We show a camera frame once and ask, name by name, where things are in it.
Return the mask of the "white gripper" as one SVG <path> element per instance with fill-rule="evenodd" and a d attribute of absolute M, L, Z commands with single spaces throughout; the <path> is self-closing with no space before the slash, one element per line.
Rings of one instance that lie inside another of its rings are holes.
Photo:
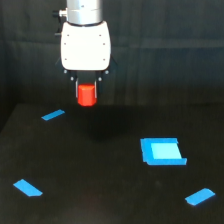
<path fill-rule="evenodd" d="M 64 22 L 58 36 L 61 37 L 59 62 L 74 82 L 74 93 L 78 99 L 77 71 L 109 74 L 116 64 L 112 58 L 108 24 L 102 21 L 91 26 L 75 26 Z M 102 93 L 102 78 L 97 78 L 94 85 L 97 99 Z"/>

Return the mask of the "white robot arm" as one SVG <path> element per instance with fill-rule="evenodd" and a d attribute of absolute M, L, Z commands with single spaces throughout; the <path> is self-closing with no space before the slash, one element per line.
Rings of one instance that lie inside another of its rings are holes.
<path fill-rule="evenodd" d="M 70 75 L 75 97 L 82 106 L 97 102 L 103 75 L 115 62 L 108 24 L 103 20 L 102 0 L 66 0 L 66 8 L 54 10 L 58 19 L 60 63 Z"/>

